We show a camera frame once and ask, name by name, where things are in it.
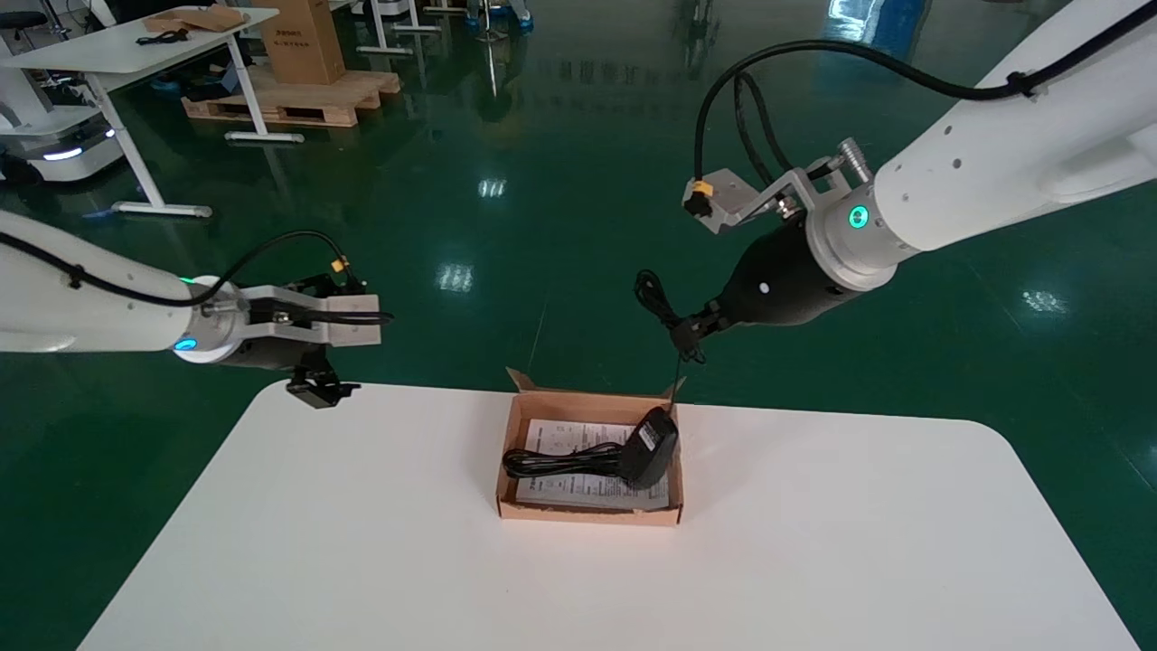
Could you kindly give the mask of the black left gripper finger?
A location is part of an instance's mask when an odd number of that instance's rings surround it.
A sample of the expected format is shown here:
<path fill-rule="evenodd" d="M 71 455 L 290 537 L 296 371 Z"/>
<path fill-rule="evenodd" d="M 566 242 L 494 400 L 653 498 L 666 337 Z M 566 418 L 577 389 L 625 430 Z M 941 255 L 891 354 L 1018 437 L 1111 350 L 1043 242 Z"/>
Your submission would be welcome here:
<path fill-rule="evenodd" d="M 287 392 L 314 409 L 333 408 L 342 399 L 353 395 L 361 385 L 342 382 L 330 363 L 327 352 L 305 352 L 293 368 Z"/>

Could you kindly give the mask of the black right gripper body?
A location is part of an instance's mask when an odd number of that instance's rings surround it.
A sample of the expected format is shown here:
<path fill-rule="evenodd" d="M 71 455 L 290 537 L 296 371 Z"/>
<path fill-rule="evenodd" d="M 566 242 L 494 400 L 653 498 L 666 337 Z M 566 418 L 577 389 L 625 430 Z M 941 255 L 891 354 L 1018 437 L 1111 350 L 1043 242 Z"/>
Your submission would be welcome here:
<path fill-rule="evenodd" d="M 749 244 L 718 293 L 718 315 L 725 326 L 799 326 L 858 296 L 821 269 L 806 219 L 794 217 Z"/>

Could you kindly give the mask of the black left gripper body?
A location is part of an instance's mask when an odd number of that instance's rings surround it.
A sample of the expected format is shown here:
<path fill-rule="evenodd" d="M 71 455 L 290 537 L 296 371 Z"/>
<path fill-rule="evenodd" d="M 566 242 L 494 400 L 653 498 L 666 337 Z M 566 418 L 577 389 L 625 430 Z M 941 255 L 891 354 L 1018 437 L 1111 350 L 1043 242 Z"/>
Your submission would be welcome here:
<path fill-rule="evenodd" d="M 242 342 L 222 360 L 223 367 L 294 372 L 330 372 L 326 347 L 308 342 Z"/>

